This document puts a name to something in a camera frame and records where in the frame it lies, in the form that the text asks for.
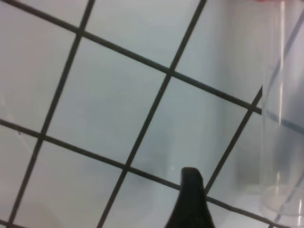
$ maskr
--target transparent cup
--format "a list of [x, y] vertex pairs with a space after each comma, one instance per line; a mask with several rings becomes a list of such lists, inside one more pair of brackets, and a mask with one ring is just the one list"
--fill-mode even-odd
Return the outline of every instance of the transparent cup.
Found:
[[263, 83], [260, 211], [304, 226], [304, 3], [273, 0]]

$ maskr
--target white tile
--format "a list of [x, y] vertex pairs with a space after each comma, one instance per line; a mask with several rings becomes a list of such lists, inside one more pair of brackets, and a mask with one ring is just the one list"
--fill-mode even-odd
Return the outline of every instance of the white tile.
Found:
[[267, 228], [269, 225], [208, 203], [216, 228]]
[[104, 228], [164, 227], [179, 191], [128, 173]]
[[49, 135], [125, 162], [164, 74], [82, 40]]
[[209, 196], [259, 214], [262, 116], [253, 113]]
[[97, 0], [87, 30], [169, 66], [199, 0]]
[[36, 139], [0, 126], [0, 219], [8, 220]]
[[88, 0], [20, 0], [20, 2], [78, 26]]
[[177, 71], [251, 103], [266, 70], [268, 15], [265, 2], [207, 1]]
[[0, 118], [40, 131], [74, 35], [0, 2]]
[[121, 169], [44, 142], [15, 223], [96, 227]]
[[245, 112], [172, 78], [132, 166], [175, 183], [196, 167], [207, 183]]

